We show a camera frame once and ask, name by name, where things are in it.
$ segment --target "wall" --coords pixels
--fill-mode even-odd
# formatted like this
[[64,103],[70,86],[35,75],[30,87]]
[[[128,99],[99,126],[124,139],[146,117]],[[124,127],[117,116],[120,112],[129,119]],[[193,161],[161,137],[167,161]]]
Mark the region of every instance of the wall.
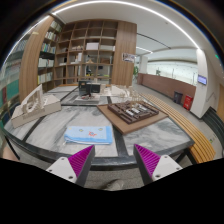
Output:
[[122,53],[135,55],[137,41],[137,25],[119,21],[114,53],[112,84],[132,85],[134,63],[123,61]]
[[196,87],[185,82],[175,79],[170,79],[162,76],[138,74],[138,84],[150,87],[160,93],[173,99],[174,91],[183,93],[181,103],[184,103],[185,96],[189,95],[194,97]]
[[167,78],[173,78],[191,85],[197,85],[198,66],[196,63],[178,62],[178,61],[159,61],[149,62],[147,73],[156,75],[156,70],[160,75]]
[[141,56],[140,62],[139,62],[139,72],[140,73],[147,73],[147,63],[148,63],[148,57]]
[[207,85],[198,83],[191,112],[201,118],[209,107],[217,110],[219,97],[219,83],[209,59],[204,51],[198,49],[198,74],[207,78]]

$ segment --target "floor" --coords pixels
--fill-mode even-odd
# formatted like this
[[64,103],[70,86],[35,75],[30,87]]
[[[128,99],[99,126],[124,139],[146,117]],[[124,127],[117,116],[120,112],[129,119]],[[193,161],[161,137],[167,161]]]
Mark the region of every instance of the floor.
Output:
[[[187,119],[189,119],[196,127],[200,129],[200,131],[212,141],[212,145],[216,151],[215,159],[222,158],[222,147],[221,144],[213,133],[213,131],[202,121],[197,119],[193,114],[189,111],[184,109],[181,105],[174,103],[170,98],[153,91],[147,87],[137,85],[136,81],[133,83],[133,88],[137,90],[139,93],[147,93],[156,96],[157,98],[161,99],[165,103],[169,104],[171,107],[179,111],[183,114]],[[30,165],[37,166],[41,169],[46,170],[51,164],[43,162],[38,159],[34,159],[30,155],[24,153],[23,151],[15,148],[18,155],[21,157],[22,163],[27,163]],[[184,159],[180,162],[180,166],[185,168],[192,165],[190,160],[185,156]],[[104,189],[107,183],[111,182],[112,180],[122,179],[124,181],[123,190],[133,189],[133,188],[140,188],[144,186],[141,174],[139,169],[129,169],[123,171],[90,171],[86,180],[85,188],[91,189]]]

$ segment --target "white sculpture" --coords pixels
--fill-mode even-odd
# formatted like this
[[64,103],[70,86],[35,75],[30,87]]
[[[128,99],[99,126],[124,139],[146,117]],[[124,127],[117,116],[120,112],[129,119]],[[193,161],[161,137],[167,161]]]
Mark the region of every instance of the white sculpture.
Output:
[[123,89],[120,89],[116,86],[112,86],[112,95],[120,95],[120,93],[124,93]]
[[138,93],[136,91],[132,92],[132,101],[137,102],[138,101]]
[[41,84],[16,107],[11,118],[12,124],[17,128],[59,110],[61,110],[60,100],[54,95],[43,96]]
[[129,90],[129,96],[132,96],[132,94],[133,94],[133,87],[129,86],[128,90]]
[[115,85],[114,85],[114,84],[111,84],[111,85],[110,85],[110,91],[112,91],[112,86],[115,86]]
[[100,93],[104,93],[104,89],[106,88],[106,84],[100,85]]
[[119,95],[121,102],[124,102],[124,98],[125,98],[125,92],[121,92]]
[[24,116],[29,117],[44,109],[42,84],[34,89],[21,103]]

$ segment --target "screen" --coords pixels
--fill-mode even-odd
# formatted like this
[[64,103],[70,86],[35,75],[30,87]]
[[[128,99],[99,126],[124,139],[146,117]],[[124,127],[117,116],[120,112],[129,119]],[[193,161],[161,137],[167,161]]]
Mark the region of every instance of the screen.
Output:
[[207,84],[207,78],[201,75],[198,75],[198,82],[206,85]]
[[87,83],[86,84],[86,92],[87,93],[99,93],[100,92],[100,84]]
[[79,90],[86,90],[86,83],[90,81],[79,81]]

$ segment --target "table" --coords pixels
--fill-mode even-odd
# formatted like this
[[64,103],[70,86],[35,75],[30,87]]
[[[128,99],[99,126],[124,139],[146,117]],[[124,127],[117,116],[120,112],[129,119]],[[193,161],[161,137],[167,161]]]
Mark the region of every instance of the table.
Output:
[[[79,105],[75,102],[78,87],[57,87],[45,95],[53,94],[61,101],[62,110],[29,122],[16,129],[11,121],[4,127],[4,134],[25,152],[47,162],[59,157],[69,157],[88,145],[66,143],[64,133],[68,126],[109,125],[113,129],[111,145],[96,145],[96,155],[91,170],[121,170],[136,168],[133,145],[139,144],[159,155],[178,155],[193,145],[194,141],[172,119],[165,118],[155,124],[122,135],[98,110],[96,105]],[[119,102],[119,97],[101,96],[99,104]]]

